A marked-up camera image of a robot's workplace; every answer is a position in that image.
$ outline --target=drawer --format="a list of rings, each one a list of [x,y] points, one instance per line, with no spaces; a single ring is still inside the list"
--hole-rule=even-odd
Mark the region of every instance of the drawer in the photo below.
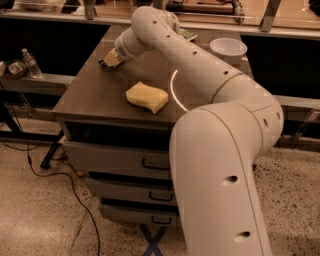
[[[86,185],[93,196],[149,204],[177,206],[173,187],[148,184],[86,179]]]
[[[171,179],[167,151],[66,141],[63,147],[74,168],[101,173]]]
[[[100,204],[103,218],[111,221],[125,221],[141,224],[157,224],[169,227],[181,227],[180,217],[172,212],[155,212],[135,208]]]

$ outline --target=drawer handle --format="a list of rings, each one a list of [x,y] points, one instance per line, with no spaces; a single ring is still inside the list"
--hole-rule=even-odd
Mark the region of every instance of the drawer handle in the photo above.
[[[149,192],[149,198],[155,201],[162,201],[162,202],[170,202],[173,199],[173,194],[171,194],[170,198],[163,199],[163,198],[156,198],[152,196],[152,191]]]
[[[168,221],[158,221],[158,220],[155,220],[155,217],[152,216],[151,217],[151,221],[155,224],[160,224],[160,225],[170,225],[171,224],[171,217],[169,217],[169,220]]]
[[[154,170],[161,170],[161,171],[168,171],[168,170],[170,170],[170,167],[168,166],[168,167],[158,167],[158,166],[152,166],[152,165],[148,165],[147,163],[146,163],[146,159],[145,158],[143,158],[142,159],[142,166],[144,167],[144,168],[146,168],[146,169],[154,169]]]

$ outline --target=wooden tabletop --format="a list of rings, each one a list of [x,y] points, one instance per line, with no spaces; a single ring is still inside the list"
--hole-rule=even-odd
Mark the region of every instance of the wooden tabletop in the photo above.
[[[114,39],[126,27],[127,25],[111,26],[54,108],[55,116],[79,120],[127,120],[168,124],[175,123],[186,112],[177,104],[173,93],[187,109],[207,104],[179,72],[171,89],[170,80],[175,68],[157,50],[145,52],[115,69],[101,67],[98,61],[104,59],[113,48]],[[236,32],[208,30],[196,32],[198,38],[195,43],[208,50],[209,42],[215,38],[240,39]],[[250,71],[248,62],[245,60],[237,67],[243,69],[243,72]],[[154,115],[151,111],[127,101],[125,92],[139,81],[163,89],[169,94],[169,102],[157,114]]]

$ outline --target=bottle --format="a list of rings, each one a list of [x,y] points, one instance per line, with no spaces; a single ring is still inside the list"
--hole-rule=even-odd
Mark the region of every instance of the bottle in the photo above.
[[[26,48],[22,49],[22,59],[30,71],[33,78],[42,77],[42,72],[33,55]]]

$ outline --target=terrazzo floor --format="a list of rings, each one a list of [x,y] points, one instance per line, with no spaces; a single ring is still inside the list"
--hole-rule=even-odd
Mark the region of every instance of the terrazzo floor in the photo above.
[[[20,123],[29,132],[57,133],[60,129],[54,122],[20,118]],[[0,124],[0,129],[7,127]],[[97,255],[92,220],[73,195],[68,177],[37,177],[28,164],[25,142],[0,141],[0,256]],[[281,148],[273,148],[256,161],[254,171],[273,254],[320,255],[320,141],[301,139],[295,149],[283,141]],[[98,200],[91,196],[84,178],[68,165],[62,148],[50,162],[51,168],[42,170],[40,163],[50,144],[35,146],[30,145],[30,157],[36,173],[72,176],[77,195],[97,224],[100,255],[188,255],[179,228],[161,230],[103,219]]]

